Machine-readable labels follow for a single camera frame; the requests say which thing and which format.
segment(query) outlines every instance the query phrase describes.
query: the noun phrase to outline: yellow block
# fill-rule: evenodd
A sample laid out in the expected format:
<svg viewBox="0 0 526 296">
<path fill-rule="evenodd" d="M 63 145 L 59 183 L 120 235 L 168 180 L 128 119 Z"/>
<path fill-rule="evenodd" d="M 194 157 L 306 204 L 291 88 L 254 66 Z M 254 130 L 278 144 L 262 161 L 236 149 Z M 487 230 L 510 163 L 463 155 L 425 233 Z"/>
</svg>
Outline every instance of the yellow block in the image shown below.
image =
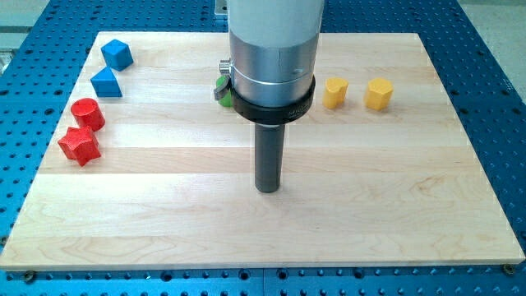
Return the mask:
<svg viewBox="0 0 526 296">
<path fill-rule="evenodd" d="M 328 109 L 334 109 L 345 101 L 348 82 L 344 78 L 332 77 L 325 81 L 325 93 L 323 94 L 323 105 Z"/>
<path fill-rule="evenodd" d="M 363 101 L 368 108 L 380 111 L 389 105 L 392 94 L 391 81 L 385 78 L 375 78 L 367 84 Z"/>
</svg>

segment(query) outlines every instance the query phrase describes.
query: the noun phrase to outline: blue block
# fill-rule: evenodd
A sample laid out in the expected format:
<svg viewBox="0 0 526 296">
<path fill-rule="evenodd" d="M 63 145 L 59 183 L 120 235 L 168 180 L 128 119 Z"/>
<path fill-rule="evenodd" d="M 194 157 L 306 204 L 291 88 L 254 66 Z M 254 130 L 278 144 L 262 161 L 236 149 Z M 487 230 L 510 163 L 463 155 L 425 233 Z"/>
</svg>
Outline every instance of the blue block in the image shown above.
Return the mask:
<svg viewBox="0 0 526 296">
<path fill-rule="evenodd" d="M 101 50 L 106 65 L 117 71 L 122 71 L 133 63 L 132 53 L 128 44 L 117 39 L 109 41 Z"/>
<path fill-rule="evenodd" d="M 102 69 L 90 81 L 98 97 L 122 97 L 117 78 L 109 67 Z"/>
</svg>

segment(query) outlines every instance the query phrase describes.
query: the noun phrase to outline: red cylinder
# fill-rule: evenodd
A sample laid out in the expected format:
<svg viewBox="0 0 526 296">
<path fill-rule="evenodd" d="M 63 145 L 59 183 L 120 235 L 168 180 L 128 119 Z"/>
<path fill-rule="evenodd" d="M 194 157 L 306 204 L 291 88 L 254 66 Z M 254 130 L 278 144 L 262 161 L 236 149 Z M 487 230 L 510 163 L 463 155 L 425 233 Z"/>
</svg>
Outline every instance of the red cylinder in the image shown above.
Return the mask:
<svg viewBox="0 0 526 296">
<path fill-rule="evenodd" d="M 91 98 L 79 99 L 72 105 L 72 114 L 79 127 L 91 127 L 96 132 L 106 123 L 97 101 Z"/>
</svg>

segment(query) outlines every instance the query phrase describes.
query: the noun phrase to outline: red block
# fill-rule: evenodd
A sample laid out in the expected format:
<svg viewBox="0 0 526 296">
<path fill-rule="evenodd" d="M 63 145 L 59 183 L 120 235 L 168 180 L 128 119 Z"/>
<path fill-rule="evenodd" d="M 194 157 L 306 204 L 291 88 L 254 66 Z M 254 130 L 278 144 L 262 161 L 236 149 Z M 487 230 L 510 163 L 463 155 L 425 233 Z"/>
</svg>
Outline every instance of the red block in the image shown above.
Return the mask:
<svg viewBox="0 0 526 296">
<path fill-rule="evenodd" d="M 91 98 L 79 99 L 72 105 L 72 114 L 79 127 L 91 127 L 94 132 L 101 129 L 106 121 L 97 101 Z"/>
<path fill-rule="evenodd" d="M 100 157 L 99 142 L 91 127 L 69 127 L 58 145 L 68 159 L 76 160 L 81 166 Z"/>
</svg>

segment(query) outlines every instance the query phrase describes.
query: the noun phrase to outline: wooden board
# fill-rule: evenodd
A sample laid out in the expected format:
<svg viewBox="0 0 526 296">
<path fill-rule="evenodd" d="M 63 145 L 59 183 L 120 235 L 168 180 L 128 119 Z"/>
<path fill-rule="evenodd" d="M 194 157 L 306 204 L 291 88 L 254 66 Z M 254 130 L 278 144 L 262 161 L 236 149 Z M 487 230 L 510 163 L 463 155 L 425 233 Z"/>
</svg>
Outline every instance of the wooden board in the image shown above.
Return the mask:
<svg viewBox="0 0 526 296">
<path fill-rule="evenodd" d="M 100 47 L 130 44 L 99 99 L 101 159 L 57 145 L 95 93 Z M 226 34 L 100 33 L 0 259 L 18 270 L 518 263 L 524 254 L 417 35 L 323 34 L 315 103 L 287 128 L 282 187 L 253 181 L 253 126 L 213 100 Z M 326 78 L 345 105 L 321 104 Z M 385 112 L 368 80 L 394 83 Z"/>
</svg>

